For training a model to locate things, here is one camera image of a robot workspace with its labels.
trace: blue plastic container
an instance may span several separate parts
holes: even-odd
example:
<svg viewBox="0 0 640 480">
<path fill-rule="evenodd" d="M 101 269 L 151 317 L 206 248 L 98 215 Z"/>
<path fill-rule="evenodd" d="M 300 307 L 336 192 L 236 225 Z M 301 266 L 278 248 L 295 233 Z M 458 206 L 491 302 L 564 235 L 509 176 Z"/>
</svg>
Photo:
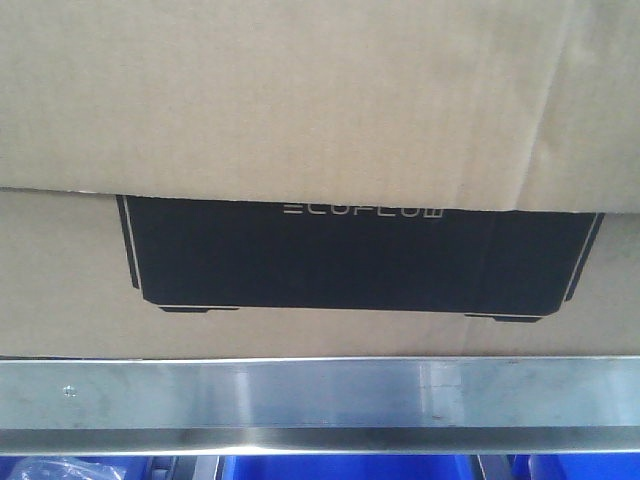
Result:
<svg viewBox="0 0 640 480">
<path fill-rule="evenodd" d="M 223 480 L 472 480 L 464 455 L 227 457 Z"/>
<path fill-rule="evenodd" d="M 0 457 L 0 480 L 7 478 L 15 464 L 22 458 L 24 457 Z"/>
<path fill-rule="evenodd" d="M 511 475 L 514 480 L 531 480 L 529 475 L 529 457 L 530 455 L 508 455 L 507 458 L 511 462 Z"/>
<path fill-rule="evenodd" d="M 531 455 L 528 464 L 531 480 L 640 480 L 637 453 Z"/>
</svg>

